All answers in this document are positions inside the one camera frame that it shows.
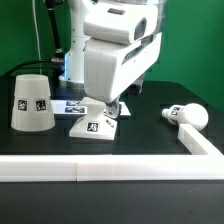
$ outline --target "green wall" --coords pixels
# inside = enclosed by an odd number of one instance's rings
[[[37,2],[42,58],[54,55],[45,6]],[[56,9],[61,42],[70,46],[69,9]],[[3,1],[0,8],[0,74],[37,59],[31,0]],[[224,112],[224,1],[169,0],[161,54],[147,80],[178,82]]]
[[[169,0],[148,80],[177,82],[224,112],[224,1]]]

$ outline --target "lightbulb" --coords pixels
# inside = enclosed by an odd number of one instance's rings
[[[171,124],[191,124],[198,131],[205,128],[208,123],[206,109],[196,103],[190,103],[186,106],[173,105],[169,109],[164,109],[162,115]]]

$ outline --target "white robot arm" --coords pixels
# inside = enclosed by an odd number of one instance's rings
[[[121,93],[159,56],[167,0],[98,0],[95,6],[89,3],[89,0],[79,3],[69,0],[72,13],[77,14],[73,11],[74,4],[76,10],[85,12],[79,13],[78,18],[72,17],[76,23],[79,21],[78,27],[84,21],[83,33],[80,30],[80,35],[72,37],[72,41],[78,42],[79,52],[85,49],[84,55],[73,57],[75,48],[72,48],[66,55],[66,65],[67,72],[74,72],[84,60],[84,71],[79,69],[79,72],[84,72],[86,94],[96,101],[87,103],[88,114],[76,122],[70,136],[112,140],[116,121],[111,118],[119,115]]]
[[[92,37],[85,47],[85,92],[112,106],[110,117],[118,115],[120,94],[158,59],[165,3],[99,0],[85,18],[84,33]]]

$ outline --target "upside-down cup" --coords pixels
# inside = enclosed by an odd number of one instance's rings
[[[48,77],[17,76],[14,96],[12,128],[18,131],[36,132],[55,126]]]

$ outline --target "black tabletop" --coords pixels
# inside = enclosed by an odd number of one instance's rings
[[[161,116],[173,104],[199,103],[209,114],[201,132],[224,152],[224,116],[183,86],[145,82],[135,97],[121,96],[131,116],[118,118],[114,141],[70,138],[77,115],[55,115],[44,132],[11,128],[14,79],[0,77],[0,154],[189,154],[178,127]],[[51,85],[52,99],[81,100],[83,92]],[[220,223],[224,222],[223,181],[118,181],[1,183],[0,223]]]

